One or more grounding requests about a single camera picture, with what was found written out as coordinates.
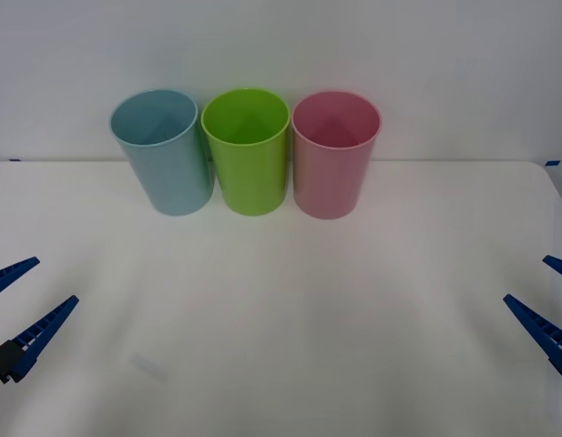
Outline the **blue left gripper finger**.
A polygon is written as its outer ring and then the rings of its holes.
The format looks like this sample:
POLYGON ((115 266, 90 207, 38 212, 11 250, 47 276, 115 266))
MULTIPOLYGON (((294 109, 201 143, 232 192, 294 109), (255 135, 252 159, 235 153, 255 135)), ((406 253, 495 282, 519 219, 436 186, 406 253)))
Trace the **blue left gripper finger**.
POLYGON ((72 295, 42 319, 0 345, 0 381, 20 382, 79 303, 72 295))
POLYGON ((39 263, 37 257, 32 257, 0 269, 0 293, 39 263))

